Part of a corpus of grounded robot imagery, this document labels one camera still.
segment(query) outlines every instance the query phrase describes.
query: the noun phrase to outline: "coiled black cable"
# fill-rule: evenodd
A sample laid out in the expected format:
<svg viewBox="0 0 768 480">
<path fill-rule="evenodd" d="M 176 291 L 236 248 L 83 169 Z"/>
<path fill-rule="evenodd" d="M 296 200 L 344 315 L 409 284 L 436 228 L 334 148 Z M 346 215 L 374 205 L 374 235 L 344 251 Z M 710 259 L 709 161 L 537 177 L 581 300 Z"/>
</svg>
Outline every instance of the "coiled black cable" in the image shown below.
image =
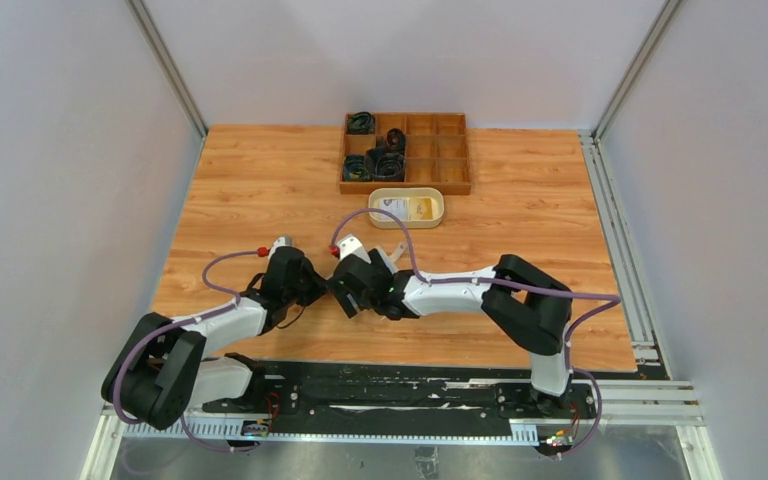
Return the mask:
<svg viewBox="0 0 768 480">
<path fill-rule="evenodd" d="M 369 112 L 358 112 L 349 116 L 346 132 L 351 135 L 370 135 L 375 133 L 375 117 Z"/>
<path fill-rule="evenodd" d="M 387 147 L 377 147 L 366 152 L 366 169 L 372 180 L 378 182 L 403 182 L 405 180 L 405 156 L 396 152 L 383 152 Z"/>
<path fill-rule="evenodd" d="M 391 128 L 387 132 L 387 136 L 384 137 L 384 144 L 390 147 L 391 151 L 404 154 L 405 147 L 408 145 L 408 137 L 398 128 Z"/>
<path fill-rule="evenodd" d="M 366 168 L 366 157 L 364 155 L 349 154 L 343 160 L 343 181 L 344 182 L 368 182 L 372 180 L 372 175 Z"/>
</svg>

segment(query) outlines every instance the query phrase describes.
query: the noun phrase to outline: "wood grain surface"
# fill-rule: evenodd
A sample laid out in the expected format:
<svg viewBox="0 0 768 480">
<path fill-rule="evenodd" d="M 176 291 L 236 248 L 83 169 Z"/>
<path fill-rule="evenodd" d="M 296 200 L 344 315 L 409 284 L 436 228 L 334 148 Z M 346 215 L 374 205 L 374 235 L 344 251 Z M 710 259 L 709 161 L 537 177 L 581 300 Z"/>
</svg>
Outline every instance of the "wood grain surface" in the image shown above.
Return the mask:
<svg viewBox="0 0 768 480">
<path fill-rule="evenodd" d="M 468 132 L 474 188 L 447 196 L 437 228 L 412 230 L 420 268 L 465 271 L 517 254 L 573 290 L 617 291 L 593 193 L 572 131 Z M 205 287 L 212 258 L 293 237 L 314 267 L 329 276 L 336 259 L 328 244 L 337 223 L 366 206 L 364 195 L 341 195 L 339 127 L 232 126 L 210 129 L 154 309 L 197 312 L 227 301 Z M 398 230 L 380 230 L 366 217 L 348 224 L 367 248 L 392 251 Z M 409 268 L 406 256 L 399 261 Z M 211 280 L 244 289 L 266 260 L 242 257 L 219 264 Z M 574 315 L 598 302 L 576 300 Z M 298 307 L 290 310 L 292 318 Z M 439 314 L 390 321 L 373 312 L 347 319 L 333 297 L 308 307 L 286 330 L 237 342 L 223 352 L 253 358 L 369 363 L 526 367 L 528 354 L 486 316 Z M 573 363 L 597 370 L 636 370 L 621 308 L 582 325 L 573 337 Z"/>
</svg>

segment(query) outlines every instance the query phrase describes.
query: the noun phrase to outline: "wooden tray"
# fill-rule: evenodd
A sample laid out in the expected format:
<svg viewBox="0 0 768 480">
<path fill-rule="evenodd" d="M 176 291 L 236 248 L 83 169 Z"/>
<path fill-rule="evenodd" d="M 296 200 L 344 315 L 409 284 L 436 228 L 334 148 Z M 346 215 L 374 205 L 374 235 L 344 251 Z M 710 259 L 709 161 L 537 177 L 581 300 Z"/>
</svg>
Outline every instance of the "wooden tray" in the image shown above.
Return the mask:
<svg viewBox="0 0 768 480">
<path fill-rule="evenodd" d="M 340 193 L 368 195 L 378 188 L 433 187 L 444 195 L 469 195 L 469 145 L 466 116 L 463 113 L 374 113 L 374 135 L 350 135 L 343 121 L 337 184 Z M 375 146 L 376 136 L 398 128 L 407 136 L 404 182 L 345 182 L 343 159 L 349 154 L 366 153 Z"/>
</svg>

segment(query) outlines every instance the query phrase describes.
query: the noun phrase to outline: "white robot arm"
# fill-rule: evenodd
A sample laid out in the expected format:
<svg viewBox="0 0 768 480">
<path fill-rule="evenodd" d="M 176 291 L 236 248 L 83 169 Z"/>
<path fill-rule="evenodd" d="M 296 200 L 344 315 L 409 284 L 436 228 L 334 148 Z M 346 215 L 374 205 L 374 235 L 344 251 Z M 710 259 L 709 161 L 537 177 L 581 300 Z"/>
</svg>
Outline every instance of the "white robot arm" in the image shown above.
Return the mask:
<svg viewBox="0 0 768 480">
<path fill-rule="evenodd" d="M 263 397 L 263 369 L 242 355 L 208 358 L 243 338 L 262 335 L 284 320 L 294 304 L 307 306 L 326 293 L 325 279 L 287 236 L 269 251 L 266 272 L 249 287 L 216 308 L 183 317 L 149 313 L 137 323 L 102 385 L 102 397 L 118 401 L 123 410 L 159 430 L 172 425 L 191 406 L 219 399 L 248 403 Z M 151 340 L 125 365 L 139 342 Z M 114 384 L 126 369 L 121 395 Z"/>
<path fill-rule="evenodd" d="M 532 388 L 559 398 L 566 394 L 572 373 L 567 364 L 564 333 L 572 300 L 528 294 L 524 302 L 513 289 L 479 278 L 505 278 L 527 285 L 568 290 L 537 267 L 515 255 L 502 255 L 499 263 L 472 272 L 426 273 L 398 271 L 380 248 L 368 252 L 360 240 L 348 235 L 337 243 L 339 263 L 328 280 L 349 317 L 372 309 L 391 320 L 419 318 L 443 312 L 489 316 L 531 356 Z M 472 282 L 430 283 L 424 280 L 474 279 Z"/>
</svg>

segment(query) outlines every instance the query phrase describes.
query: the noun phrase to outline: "gray wall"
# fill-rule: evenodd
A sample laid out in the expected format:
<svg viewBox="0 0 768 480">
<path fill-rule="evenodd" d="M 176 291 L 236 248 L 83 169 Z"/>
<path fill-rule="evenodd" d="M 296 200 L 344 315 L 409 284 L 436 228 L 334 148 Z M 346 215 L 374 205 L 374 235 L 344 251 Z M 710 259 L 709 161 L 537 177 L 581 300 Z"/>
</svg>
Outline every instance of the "gray wall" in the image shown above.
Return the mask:
<svg viewBox="0 0 768 480">
<path fill-rule="evenodd" d="M 146 2 L 208 123 L 593 127 L 663 0 Z"/>
<path fill-rule="evenodd" d="M 768 478 L 768 2 L 685 4 L 605 150 L 725 477 Z"/>
<path fill-rule="evenodd" d="M 199 146 L 124 2 L 0 2 L 0 478 L 78 476 Z"/>
</svg>

